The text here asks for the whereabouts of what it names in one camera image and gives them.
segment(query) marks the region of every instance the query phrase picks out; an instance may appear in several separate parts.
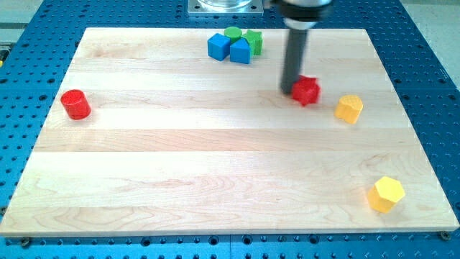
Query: yellow hexagonal block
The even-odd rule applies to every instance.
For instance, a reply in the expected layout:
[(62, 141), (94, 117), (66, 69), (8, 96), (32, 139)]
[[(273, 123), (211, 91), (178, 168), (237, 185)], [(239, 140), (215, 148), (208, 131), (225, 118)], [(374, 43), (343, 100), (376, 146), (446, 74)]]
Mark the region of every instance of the yellow hexagonal block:
[(384, 176), (378, 180), (367, 194), (371, 208), (388, 213), (405, 196), (401, 182)]
[(339, 99), (336, 111), (333, 113), (335, 117), (343, 119), (350, 124), (357, 123), (363, 104), (359, 96), (345, 95)]

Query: colored block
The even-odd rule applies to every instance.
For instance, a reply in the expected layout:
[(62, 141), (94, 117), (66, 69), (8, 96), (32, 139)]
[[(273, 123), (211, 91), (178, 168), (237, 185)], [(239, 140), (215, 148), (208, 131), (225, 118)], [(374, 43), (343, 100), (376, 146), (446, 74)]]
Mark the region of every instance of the colored block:
[(302, 106), (318, 102), (321, 88), (316, 83), (316, 78), (300, 76), (300, 79), (293, 84), (293, 99), (299, 101)]
[(243, 64), (251, 62), (251, 48), (245, 39), (239, 39), (230, 46), (230, 61)]
[(224, 60), (230, 54), (230, 38), (216, 33), (208, 40), (208, 56), (219, 61)]
[(228, 27), (224, 30), (224, 35), (229, 37), (231, 43), (234, 44), (242, 37), (242, 30), (238, 27)]
[(357, 123), (363, 104), (359, 96), (345, 95), (339, 99), (336, 111), (333, 113), (335, 117), (343, 119), (350, 124)]
[(242, 37), (246, 39), (246, 41), (249, 43), (252, 55), (262, 54), (262, 32), (255, 32), (253, 30), (248, 29)]
[(401, 182), (384, 176), (369, 191), (367, 200), (371, 208), (388, 213), (404, 196), (405, 192)]

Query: metal base plate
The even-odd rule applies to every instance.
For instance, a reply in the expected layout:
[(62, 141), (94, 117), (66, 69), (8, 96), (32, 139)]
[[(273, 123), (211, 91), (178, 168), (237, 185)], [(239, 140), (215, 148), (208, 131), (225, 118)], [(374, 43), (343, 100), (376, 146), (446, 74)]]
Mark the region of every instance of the metal base plate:
[(262, 0), (251, 0), (248, 4), (236, 8), (217, 7), (199, 0), (188, 0), (189, 17), (231, 17), (231, 16), (262, 16), (264, 6)]

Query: blue block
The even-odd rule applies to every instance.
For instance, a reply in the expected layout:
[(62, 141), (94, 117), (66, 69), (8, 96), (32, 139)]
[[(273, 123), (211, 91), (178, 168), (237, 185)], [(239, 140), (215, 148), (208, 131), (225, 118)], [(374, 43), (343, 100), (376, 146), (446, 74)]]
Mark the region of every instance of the blue block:
[(251, 48), (244, 38), (230, 46), (230, 61), (243, 64), (251, 62)]
[(219, 61), (224, 60), (230, 54), (230, 44), (229, 37), (216, 33), (208, 40), (208, 56)]

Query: wooden tabletop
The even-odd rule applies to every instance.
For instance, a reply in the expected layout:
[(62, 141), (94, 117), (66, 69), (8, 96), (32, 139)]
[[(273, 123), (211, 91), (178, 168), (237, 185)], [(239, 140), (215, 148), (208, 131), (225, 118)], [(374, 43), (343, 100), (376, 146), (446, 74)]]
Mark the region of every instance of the wooden tabletop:
[[(218, 62), (220, 29), (89, 28), (0, 233), (19, 236), (416, 232), (459, 223), (362, 29), (310, 32), (304, 75), (318, 104), (280, 93), (283, 29), (263, 29), (250, 65)], [(70, 120), (59, 98), (86, 93)], [(361, 97), (359, 121), (334, 117)], [(367, 192), (406, 196), (388, 214)]]

